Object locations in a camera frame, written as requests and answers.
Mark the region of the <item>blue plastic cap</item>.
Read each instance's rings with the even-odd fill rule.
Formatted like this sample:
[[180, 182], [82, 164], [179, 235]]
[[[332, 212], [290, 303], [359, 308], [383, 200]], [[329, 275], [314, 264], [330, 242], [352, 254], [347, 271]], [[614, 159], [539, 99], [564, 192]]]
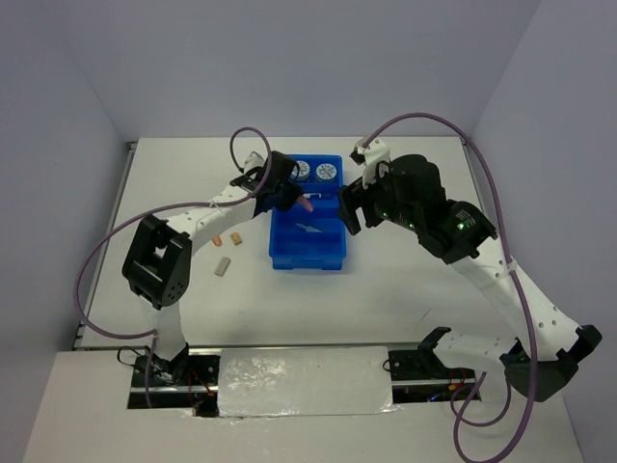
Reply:
[[295, 226], [305, 232], [322, 232], [318, 228], [306, 224], [296, 223]]

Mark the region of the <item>yellow eraser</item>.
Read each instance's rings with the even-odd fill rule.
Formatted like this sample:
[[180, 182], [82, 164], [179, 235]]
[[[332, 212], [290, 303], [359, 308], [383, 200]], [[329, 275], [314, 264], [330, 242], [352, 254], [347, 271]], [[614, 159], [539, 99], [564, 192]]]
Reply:
[[239, 233], [234, 232], [230, 235], [230, 238], [234, 245], [239, 245], [242, 243], [242, 238]]

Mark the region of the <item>grey eraser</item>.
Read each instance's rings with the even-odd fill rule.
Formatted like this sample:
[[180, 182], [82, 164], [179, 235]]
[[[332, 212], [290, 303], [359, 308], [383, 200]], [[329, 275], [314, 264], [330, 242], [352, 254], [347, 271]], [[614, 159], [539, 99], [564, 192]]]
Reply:
[[215, 267], [214, 274], [218, 277], [224, 277], [230, 265], [230, 258], [222, 257]]

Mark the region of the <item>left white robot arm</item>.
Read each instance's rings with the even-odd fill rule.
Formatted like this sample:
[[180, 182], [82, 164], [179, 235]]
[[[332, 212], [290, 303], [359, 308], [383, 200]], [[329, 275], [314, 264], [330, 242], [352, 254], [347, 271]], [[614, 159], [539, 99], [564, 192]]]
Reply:
[[189, 371], [188, 343], [182, 333], [180, 298], [190, 283], [193, 255], [228, 229], [271, 209], [287, 211], [304, 195], [296, 182], [298, 162], [278, 151], [271, 169], [252, 152], [244, 172], [212, 198], [168, 218], [150, 214], [134, 234], [121, 273], [156, 330], [154, 373], [169, 385]]

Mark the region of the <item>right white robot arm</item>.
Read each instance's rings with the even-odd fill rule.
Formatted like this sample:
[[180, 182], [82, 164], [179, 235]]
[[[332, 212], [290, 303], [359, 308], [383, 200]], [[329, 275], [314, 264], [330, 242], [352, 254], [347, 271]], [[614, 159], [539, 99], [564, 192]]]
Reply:
[[519, 394], [544, 402], [562, 390], [602, 340], [549, 299], [507, 257], [501, 234], [474, 204], [446, 196], [438, 167], [421, 154], [391, 158], [375, 139], [359, 141], [351, 159], [362, 176], [338, 189], [338, 216], [351, 234], [384, 222], [413, 232], [430, 255], [465, 277], [503, 316], [510, 338], [433, 329], [419, 344], [420, 369], [500, 372]]

